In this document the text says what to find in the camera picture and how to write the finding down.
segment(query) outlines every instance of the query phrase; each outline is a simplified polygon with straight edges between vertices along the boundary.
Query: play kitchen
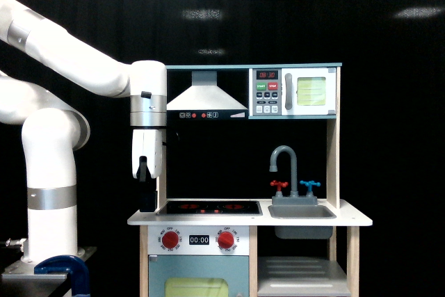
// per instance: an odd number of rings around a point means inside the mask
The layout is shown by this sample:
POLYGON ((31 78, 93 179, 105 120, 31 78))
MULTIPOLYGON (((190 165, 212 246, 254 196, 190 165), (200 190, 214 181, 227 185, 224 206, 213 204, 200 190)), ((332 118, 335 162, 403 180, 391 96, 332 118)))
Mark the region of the play kitchen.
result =
POLYGON ((358 296, 359 227, 372 220, 340 199, 341 64, 167 69, 158 209, 128 220, 140 226, 140 295, 358 296), (265 227, 325 239, 328 254, 258 257, 265 227))

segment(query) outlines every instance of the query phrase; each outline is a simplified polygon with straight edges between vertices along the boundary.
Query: green button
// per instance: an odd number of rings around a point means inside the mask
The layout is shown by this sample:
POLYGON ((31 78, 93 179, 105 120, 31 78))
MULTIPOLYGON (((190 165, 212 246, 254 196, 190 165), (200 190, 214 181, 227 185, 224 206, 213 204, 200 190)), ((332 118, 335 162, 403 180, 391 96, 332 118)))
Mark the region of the green button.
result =
POLYGON ((266 90, 266 83, 257 83, 257 90, 266 90))

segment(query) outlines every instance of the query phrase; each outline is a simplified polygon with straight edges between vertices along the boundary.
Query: stovetop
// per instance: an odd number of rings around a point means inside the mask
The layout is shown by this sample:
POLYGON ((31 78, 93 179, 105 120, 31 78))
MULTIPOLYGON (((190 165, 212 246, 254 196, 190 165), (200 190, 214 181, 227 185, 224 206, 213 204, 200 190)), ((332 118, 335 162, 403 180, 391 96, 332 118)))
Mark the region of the stovetop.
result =
POLYGON ((257 201, 168 201, 157 215, 261 215, 257 201))

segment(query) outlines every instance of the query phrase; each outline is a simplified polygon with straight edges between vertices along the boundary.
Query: shelf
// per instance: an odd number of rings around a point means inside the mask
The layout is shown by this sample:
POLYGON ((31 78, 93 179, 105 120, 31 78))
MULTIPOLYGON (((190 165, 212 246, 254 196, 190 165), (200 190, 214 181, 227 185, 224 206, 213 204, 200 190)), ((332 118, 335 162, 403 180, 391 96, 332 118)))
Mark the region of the shelf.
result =
POLYGON ((339 67, 341 63, 257 64, 257 65, 166 65, 167 70, 249 70, 280 67, 339 67))
POLYGON ((335 261, 315 257, 259 257, 258 297, 351 296, 335 261))
POLYGON ((249 120, 334 120, 336 115, 270 115, 249 116, 249 120))

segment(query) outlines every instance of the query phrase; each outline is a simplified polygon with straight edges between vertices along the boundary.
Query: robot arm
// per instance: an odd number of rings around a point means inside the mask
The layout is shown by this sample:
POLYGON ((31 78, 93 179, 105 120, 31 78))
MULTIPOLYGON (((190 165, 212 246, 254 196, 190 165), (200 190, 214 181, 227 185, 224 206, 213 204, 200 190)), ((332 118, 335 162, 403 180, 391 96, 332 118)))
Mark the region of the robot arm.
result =
POLYGON ((166 124, 167 95, 164 64, 119 63, 16 0, 0 0, 0 40, 90 92, 107 97, 131 96, 133 176, 143 176, 145 164, 153 179, 161 174, 159 129, 166 124))
POLYGON ((77 254, 76 166, 73 151, 88 141, 90 126, 48 90, 0 71, 0 122, 21 125, 28 186, 25 257, 77 254))

